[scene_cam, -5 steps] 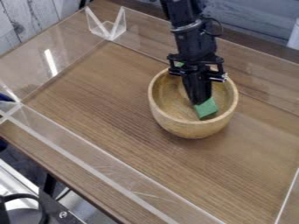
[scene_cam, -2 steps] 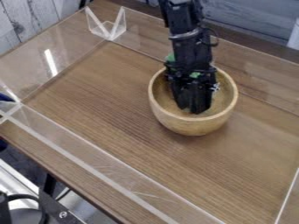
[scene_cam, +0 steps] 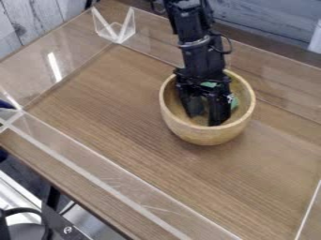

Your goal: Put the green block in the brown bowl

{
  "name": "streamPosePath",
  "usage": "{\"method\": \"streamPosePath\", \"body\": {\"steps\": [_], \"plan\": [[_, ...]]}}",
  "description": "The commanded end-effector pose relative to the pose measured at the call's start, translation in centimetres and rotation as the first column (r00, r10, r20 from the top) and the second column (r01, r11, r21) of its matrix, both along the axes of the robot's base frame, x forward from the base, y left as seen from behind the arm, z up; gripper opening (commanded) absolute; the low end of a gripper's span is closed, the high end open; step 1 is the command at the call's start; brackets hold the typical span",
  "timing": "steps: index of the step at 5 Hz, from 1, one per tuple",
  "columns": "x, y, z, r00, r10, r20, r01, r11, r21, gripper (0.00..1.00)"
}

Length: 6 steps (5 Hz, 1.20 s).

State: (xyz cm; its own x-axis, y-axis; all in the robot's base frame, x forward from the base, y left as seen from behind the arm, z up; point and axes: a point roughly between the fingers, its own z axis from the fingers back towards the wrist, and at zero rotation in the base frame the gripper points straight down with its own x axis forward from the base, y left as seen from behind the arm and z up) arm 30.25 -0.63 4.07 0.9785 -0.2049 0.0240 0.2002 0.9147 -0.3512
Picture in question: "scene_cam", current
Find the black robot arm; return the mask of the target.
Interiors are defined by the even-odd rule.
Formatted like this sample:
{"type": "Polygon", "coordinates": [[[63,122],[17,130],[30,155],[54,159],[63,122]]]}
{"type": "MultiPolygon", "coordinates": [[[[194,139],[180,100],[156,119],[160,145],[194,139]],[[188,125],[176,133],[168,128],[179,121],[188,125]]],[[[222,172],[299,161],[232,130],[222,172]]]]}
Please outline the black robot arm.
{"type": "Polygon", "coordinates": [[[224,73],[222,34],[214,23],[207,0],[164,0],[172,33],[178,36],[184,66],[178,67],[175,90],[190,118],[208,111],[208,126],[219,126],[231,117],[231,78],[224,73]]]}

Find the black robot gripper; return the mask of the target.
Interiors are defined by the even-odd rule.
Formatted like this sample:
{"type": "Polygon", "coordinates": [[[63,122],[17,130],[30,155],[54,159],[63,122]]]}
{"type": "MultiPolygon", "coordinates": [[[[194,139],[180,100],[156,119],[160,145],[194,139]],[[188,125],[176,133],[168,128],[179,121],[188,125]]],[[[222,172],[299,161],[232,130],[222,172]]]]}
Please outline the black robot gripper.
{"type": "Polygon", "coordinates": [[[207,97],[208,125],[219,126],[231,117],[231,79],[224,73],[224,50],[220,34],[178,36],[183,67],[174,71],[175,89],[188,118],[204,112],[202,97],[207,97]]]}

